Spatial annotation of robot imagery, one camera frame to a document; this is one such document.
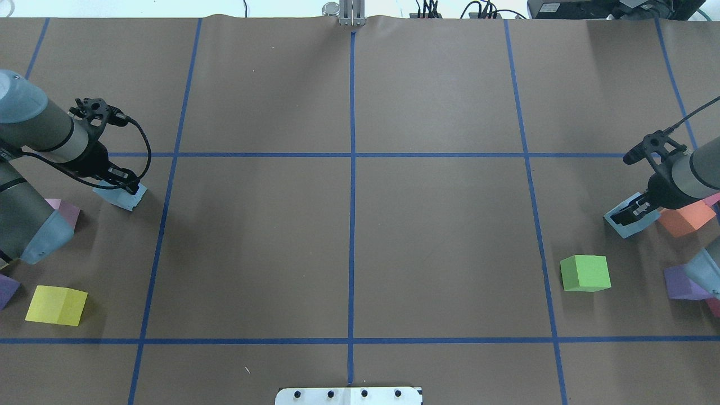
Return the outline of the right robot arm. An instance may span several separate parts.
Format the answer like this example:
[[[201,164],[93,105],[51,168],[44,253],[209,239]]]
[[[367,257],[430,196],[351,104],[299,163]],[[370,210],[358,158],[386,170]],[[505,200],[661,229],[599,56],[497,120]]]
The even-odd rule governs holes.
[[[654,170],[645,192],[630,196],[604,215],[623,238],[657,221],[660,209],[679,210],[718,194],[718,140],[691,153],[682,145],[671,152],[638,145],[625,154],[623,162],[632,165],[643,159]]]

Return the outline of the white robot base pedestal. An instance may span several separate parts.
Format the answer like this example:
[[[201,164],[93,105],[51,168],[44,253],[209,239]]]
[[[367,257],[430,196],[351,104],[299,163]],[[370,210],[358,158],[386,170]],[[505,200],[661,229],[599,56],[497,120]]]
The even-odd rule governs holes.
[[[275,404],[424,404],[421,388],[411,386],[281,389]]]

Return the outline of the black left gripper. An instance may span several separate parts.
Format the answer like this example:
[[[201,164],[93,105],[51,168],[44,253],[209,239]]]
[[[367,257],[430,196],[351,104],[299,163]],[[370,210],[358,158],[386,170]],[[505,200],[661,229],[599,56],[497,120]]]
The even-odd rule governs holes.
[[[99,179],[103,191],[137,195],[141,189],[140,178],[132,170],[111,163],[108,151],[100,141],[88,144],[82,154],[69,161],[69,172],[79,178]]]

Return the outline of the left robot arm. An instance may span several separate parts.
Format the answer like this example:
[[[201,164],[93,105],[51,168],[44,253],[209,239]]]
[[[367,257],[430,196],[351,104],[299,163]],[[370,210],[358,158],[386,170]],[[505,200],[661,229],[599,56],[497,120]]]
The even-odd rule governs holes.
[[[70,108],[57,105],[18,72],[1,72],[2,266],[36,264],[73,238],[74,224],[52,207],[21,166],[27,160],[46,165],[107,202],[133,210],[146,193],[143,178],[152,151],[139,122],[101,98],[79,98]],[[141,172],[111,161],[101,136],[110,126],[131,125],[146,149]]]

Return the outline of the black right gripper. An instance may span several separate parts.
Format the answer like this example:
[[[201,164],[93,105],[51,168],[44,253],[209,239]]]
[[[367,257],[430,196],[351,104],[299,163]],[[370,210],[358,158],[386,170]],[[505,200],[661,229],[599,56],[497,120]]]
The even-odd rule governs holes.
[[[653,174],[647,183],[646,195],[633,195],[620,203],[612,212],[611,218],[620,226],[629,226],[643,220],[646,216],[655,216],[657,208],[680,209],[700,198],[687,195],[673,181]]]

